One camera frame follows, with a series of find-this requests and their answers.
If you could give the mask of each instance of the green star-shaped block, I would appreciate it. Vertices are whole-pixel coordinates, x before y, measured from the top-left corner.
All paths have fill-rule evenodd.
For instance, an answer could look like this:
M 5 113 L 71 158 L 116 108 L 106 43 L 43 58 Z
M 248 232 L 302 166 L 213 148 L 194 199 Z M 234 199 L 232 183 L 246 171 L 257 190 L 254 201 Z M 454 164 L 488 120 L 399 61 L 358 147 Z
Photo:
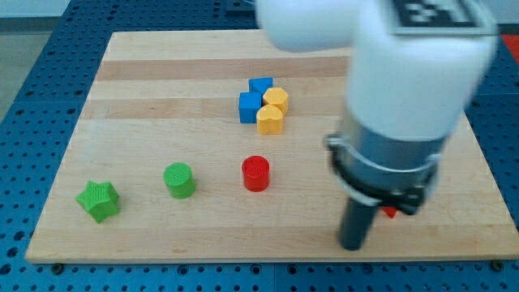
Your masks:
M 111 182 L 87 182 L 84 191 L 75 200 L 96 220 L 103 222 L 108 216 L 119 213 L 117 201 L 119 194 Z

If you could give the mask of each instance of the red cylinder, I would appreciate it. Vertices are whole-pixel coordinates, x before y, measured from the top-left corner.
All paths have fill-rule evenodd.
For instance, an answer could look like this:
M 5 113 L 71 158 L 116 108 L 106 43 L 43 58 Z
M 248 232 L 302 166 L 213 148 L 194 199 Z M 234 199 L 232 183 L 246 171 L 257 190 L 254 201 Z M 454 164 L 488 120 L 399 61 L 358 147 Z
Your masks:
M 261 156 L 248 157 L 242 164 L 243 185 L 249 191 L 263 191 L 270 183 L 270 165 Z

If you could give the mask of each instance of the red object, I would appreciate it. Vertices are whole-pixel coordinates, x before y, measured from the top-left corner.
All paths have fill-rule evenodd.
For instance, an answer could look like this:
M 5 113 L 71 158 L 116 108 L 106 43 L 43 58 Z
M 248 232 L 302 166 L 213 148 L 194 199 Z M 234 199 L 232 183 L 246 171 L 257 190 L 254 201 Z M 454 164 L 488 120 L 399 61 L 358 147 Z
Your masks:
M 270 165 L 261 156 L 251 156 L 243 161 L 243 185 L 249 191 L 263 191 L 270 183 Z
M 519 63 L 519 36 L 515 35 L 502 35 L 504 43 L 508 47 L 512 56 L 516 59 L 517 63 Z
M 389 218 L 393 219 L 397 215 L 398 209 L 393 207 L 382 207 L 382 211 L 384 211 Z

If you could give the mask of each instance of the toy block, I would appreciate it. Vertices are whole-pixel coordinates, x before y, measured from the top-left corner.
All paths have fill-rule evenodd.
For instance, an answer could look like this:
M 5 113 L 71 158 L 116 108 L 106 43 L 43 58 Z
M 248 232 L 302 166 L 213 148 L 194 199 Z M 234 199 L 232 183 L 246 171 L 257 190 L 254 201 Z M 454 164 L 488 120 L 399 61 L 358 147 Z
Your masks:
M 243 185 L 249 191 L 263 191 L 270 183 L 270 165 L 261 156 L 248 157 L 242 163 Z
M 382 211 L 384 211 L 384 213 L 386 213 L 389 218 L 393 219 L 396 215 L 397 215 L 397 212 L 398 212 L 398 209 L 394 208 L 394 207 L 381 207 Z
M 274 105 L 266 105 L 259 109 L 256 120 L 258 133 L 261 135 L 283 132 L 283 113 Z
M 283 115 L 289 110 L 289 94 L 283 88 L 269 88 L 263 95 L 265 105 L 275 105 Z
M 164 170 L 164 183 L 169 194 L 175 199 L 186 199 L 196 189 L 191 167 L 183 162 L 176 162 Z
M 238 104 L 241 123 L 256 123 L 256 114 L 261 108 L 261 93 L 242 92 Z
M 249 79 L 249 92 L 259 92 L 263 96 L 273 84 L 274 79 L 272 77 L 252 78 Z
M 75 200 L 87 211 L 97 223 L 109 216 L 119 213 L 117 201 L 119 194 L 111 182 L 87 182 L 84 191 Z

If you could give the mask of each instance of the black cylindrical joint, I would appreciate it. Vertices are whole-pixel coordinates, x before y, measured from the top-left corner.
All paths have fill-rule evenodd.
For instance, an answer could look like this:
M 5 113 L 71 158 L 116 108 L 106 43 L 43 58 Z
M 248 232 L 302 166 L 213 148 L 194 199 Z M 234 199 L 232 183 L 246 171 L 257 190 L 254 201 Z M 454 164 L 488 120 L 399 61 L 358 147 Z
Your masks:
M 357 251 L 362 246 L 378 210 L 378 206 L 366 206 L 349 197 L 338 234 L 345 249 Z

